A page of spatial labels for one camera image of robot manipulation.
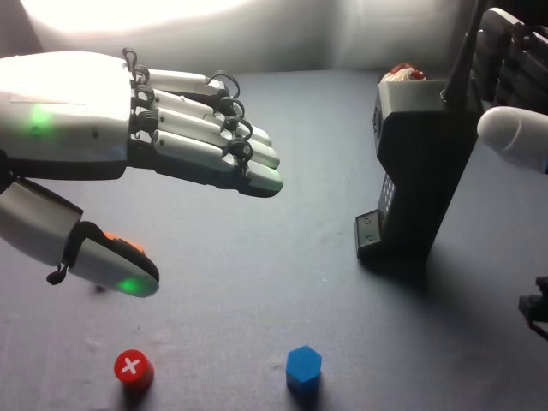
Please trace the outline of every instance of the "white robotic hand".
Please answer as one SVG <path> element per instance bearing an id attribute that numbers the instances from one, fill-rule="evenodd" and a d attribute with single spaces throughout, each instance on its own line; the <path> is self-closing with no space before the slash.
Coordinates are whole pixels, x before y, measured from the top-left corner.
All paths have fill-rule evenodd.
<path id="1" fill-rule="evenodd" d="M 516 107 L 495 107 L 480 118 L 478 136 L 505 160 L 546 172 L 548 116 Z"/>
<path id="2" fill-rule="evenodd" d="M 0 59 L 0 236 L 23 253 L 126 294 L 158 290 L 140 246 L 82 222 L 83 211 L 25 177 L 107 180 L 127 166 L 271 197 L 283 186 L 267 133 L 239 85 L 87 52 Z M 230 96 L 224 76 L 238 92 Z"/>

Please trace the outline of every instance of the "blue hexagonal prism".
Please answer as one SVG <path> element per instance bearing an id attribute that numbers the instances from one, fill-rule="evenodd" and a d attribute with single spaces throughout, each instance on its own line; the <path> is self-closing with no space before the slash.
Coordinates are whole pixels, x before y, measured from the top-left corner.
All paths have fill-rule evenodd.
<path id="1" fill-rule="evenodd" d="M 308 396 L 318 390 L 322 356 L 307 345 L 288 354 L 285 377 L 288 387 L 298 396 Z"/>

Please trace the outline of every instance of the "red button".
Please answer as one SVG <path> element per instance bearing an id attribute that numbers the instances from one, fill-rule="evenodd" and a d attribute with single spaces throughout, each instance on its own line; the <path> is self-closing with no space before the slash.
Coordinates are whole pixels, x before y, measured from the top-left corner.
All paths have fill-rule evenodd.
<path id="1" fill-rule="evenodd" d="M 132 390 L 145 390 L 154 379 L 154 367 L 137 349 L 124 351 L 114 363 L 114 374 Z"/>

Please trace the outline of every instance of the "gray table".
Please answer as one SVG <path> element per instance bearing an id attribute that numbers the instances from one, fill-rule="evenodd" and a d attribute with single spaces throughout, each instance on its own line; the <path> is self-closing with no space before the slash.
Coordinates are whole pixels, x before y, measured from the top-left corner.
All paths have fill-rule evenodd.
<path id="1" fill-rule="evenodd" d="M 548 343 L 516 305 L 546 274 L 548 178 L 477 146 L 427 275 L 368 271 L 353 223 L 383 179 L 376 79 L 241 77 L 283 161 L 270 200 L 144 170 L 47 182 L 85 219 L 143 244 L 161 289 L 141 300 L 76 277 L 51 287 L 49 267 L 0 244 L 0 409 L 293 410 L 285 359 L 309 344 L 324 357 L 319 410 L 546 410 Z M 112 372 L 128 348 L 156 368 L 141 403 Z"/>

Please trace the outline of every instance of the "antenna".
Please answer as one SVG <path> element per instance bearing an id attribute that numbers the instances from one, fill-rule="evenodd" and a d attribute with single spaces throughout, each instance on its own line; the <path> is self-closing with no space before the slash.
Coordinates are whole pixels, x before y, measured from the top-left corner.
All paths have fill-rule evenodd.
<path id="1" fill-rule="evenodd" d="M 462 42 L 459 55 L 451 70 L 451 75 L 445 84 L 445 89 L 441 93 L 441 98 L 449 105 L 462 107 L 467 100 L 468 82 L 470 81 L 470 69 L 474 59 L 474 49 L 476 47 L 476 38 L 480 29 L 481 18 L 487 8 L 489 0 L 477 0 L 474 13 L 468 30 Z"/>

